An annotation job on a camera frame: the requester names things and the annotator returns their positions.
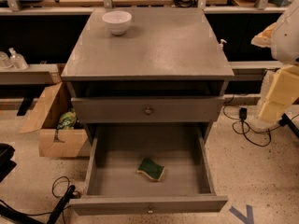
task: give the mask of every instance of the cardboard box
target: cardboard box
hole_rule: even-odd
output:
[[[70,107],[69,100],[63,83],[46,87],[20,129],[20,133],[40,130],[41,157],[89,156],[91,145],[84,129],[56,130],[59,117]]]

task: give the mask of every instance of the gray tabletop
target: gray tabletop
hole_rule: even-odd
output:
[[[63,80],[229,79],[234,75],[199,8],[125,7],[132,23],[113,35],[97,8],[63,71]]]

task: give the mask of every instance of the green sponge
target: green sponge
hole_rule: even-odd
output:
[[[159,182],[164,173],[164,167],[146,158],[141,162],[137,172],[146,175],[153,181]]]

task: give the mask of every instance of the closed drawer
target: closed drawer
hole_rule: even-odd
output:
[[[216,121],[222,97],[73,98],[82,123]]]
[[[160,182],[136,172],[144,158],[165,167]],[[191,124],[108,124],[97,129],[79,215],[219,212],[201,133]]]

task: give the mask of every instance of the speckled concrete floor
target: speckled concrete floor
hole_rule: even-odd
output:
[[[56,178],[67,176],[78,191],[84,189],[88,159],[51,159],[38,156],[39,132],[19,134],[25,117],[17,117],[17,108],[0,105],[0,142],[12,145],[17,167],[0,183],[0,199],[25,213],[50,212],[58,200],[51,194]],[[254,115],[249,109],[248,121]],[[228,106],[227,114],[237,118],[238,107]],[[288,115],[299,113],[292,106]],[[299,125],[299,118],[294,123]],[[256,147],[232,129],[234,120],[221,113],[206,143],[209,167],[217,194],[228,196],[229,202],[218,214],[165,214],[80,217],[71,209],[64,211],[66,223],[245,223],[234,215],[234,207],[245,217],[247,205],[252,206],[254,222],[262,224],[296,224],[299,219],[299,145],[288,127],[272,132],[268,147]],[[266,142],[266,136],[249,134],[256,142]],[[56,194],[63,195],[66,183],[60,183]],[[42,222],[47,216],[35,217]],[[10,223],[0,218],[0,223]],[[64,223],[60,217],[57,223]]]

